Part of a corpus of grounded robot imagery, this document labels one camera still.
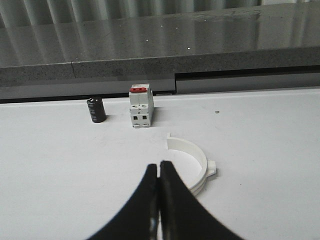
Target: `electrolytic capacitor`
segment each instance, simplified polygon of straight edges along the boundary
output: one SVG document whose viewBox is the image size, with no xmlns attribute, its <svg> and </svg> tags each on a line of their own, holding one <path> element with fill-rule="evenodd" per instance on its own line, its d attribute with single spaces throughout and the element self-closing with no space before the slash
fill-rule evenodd
<svg viewBox="0 0 320 240">
<path fill-rule="evenodd" d="M 101 97 L 92 97 L 86 103 L 88 104 L 92 122 L 97 124 L 106 120 L 106 112 Z"/>
</svg>

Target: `miniature circuit breaker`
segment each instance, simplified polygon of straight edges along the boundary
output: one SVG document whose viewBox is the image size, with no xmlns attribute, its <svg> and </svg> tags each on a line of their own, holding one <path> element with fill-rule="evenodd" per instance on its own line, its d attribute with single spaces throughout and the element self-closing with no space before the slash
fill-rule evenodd
<svg viewBox="0 0 320 240">
<path fill-rule="evenodd" d="M 130 88 L 130 116 L 134 128 L 151 126 L 154 97 L 149 84 L 134 84 Z"/>
</svg>

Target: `gray countertop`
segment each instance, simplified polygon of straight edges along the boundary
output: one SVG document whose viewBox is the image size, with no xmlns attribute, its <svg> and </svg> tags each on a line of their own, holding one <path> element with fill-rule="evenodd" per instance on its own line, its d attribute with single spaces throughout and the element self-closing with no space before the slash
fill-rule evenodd
<svg viewBox="0 0 320 240">
<path fill-rule="evenodd" d="M 320 2 L 0 29 L 0 84 L 320 65 Z"/>
</svg>

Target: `white table surface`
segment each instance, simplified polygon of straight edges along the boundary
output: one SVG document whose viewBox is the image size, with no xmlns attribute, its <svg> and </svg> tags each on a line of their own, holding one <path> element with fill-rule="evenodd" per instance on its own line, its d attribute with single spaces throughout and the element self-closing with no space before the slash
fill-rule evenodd
<svg viewBox="0 0 320 240">
<path fill-rule="evenodd" d="M 155 96 L 152 127 L 134 129 L 128 98 L 0 105 L 0 239 L 80 240 L 131 196 L 147 164 L 200 171 L 166 135 L 216 161 L 198 200 L 247 240 L 320 239 L 320 89 Z"/>
</svg>

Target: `white semicircular clip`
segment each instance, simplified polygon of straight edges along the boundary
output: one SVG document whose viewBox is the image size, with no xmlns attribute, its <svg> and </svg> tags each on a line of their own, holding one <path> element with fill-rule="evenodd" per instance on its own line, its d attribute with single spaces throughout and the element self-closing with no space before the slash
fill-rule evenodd
<svg viewBox="0 0 320 240">
<path fill-rule="evenodd" d="M 194 196 L 197 195 L 205 186 L 207 177 L 217 173 L 216 162 L 207 160 L 207 157 L 201 148 L 194 143 L 185 139 L 172 137 L 171 133 L 167 134 L 166 143 L 168 150 L 178 150 L 190 154 L 201 165 L 201 171 L 199 175 L 188 186 L 190 192 L 193 193 Z"/>
</svg>

